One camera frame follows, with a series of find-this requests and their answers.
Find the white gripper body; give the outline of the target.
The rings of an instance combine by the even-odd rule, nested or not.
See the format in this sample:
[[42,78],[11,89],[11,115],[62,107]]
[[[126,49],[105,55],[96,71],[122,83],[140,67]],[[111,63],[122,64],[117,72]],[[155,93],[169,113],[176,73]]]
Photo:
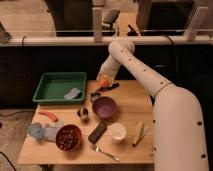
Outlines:
[[110,87],[113,85],[116,73],[106,67],[101,67],[97,76],[97,81],[108,80]]

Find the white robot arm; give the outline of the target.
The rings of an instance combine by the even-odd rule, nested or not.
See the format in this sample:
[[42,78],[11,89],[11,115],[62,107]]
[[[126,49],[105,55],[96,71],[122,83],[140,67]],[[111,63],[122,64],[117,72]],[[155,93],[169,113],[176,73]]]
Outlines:
[[134,50],[132,42],[111,42],[97,81],[106,87],[114,82],[119,68],[125,67],[154,98],[155,171],[210,171],[199,100],[138,60]]

